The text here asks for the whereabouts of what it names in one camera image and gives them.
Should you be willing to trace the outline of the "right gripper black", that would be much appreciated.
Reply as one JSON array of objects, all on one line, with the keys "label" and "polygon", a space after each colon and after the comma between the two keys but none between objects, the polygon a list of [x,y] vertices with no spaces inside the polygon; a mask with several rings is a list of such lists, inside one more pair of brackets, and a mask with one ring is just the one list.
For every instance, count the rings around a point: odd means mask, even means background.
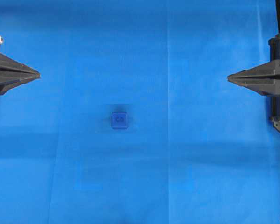
[{"label": "right gripper black", "polygon": [[227,77],[228,81],[270,98],[270,120],[280,121],[280,35],[269,41],[270,62]]}]

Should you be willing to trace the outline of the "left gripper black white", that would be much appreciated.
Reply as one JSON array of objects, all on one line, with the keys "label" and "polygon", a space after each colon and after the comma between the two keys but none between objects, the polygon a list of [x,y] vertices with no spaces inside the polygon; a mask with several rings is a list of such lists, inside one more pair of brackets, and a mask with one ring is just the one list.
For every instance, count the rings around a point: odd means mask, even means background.
[{"label": "left gripper black white", "polygon": [[[3,39],[0,36],[0,45],[2,43],[3,43]],[[40,72],[22,63],[19,63],[1,53],[0,53],[0,71],[22,72],[22,73],[30,74],[24,77],[0,76],[0,96],[4,95],[10,89],[13,89],[19,85],[26,84],[40,78]]]}]

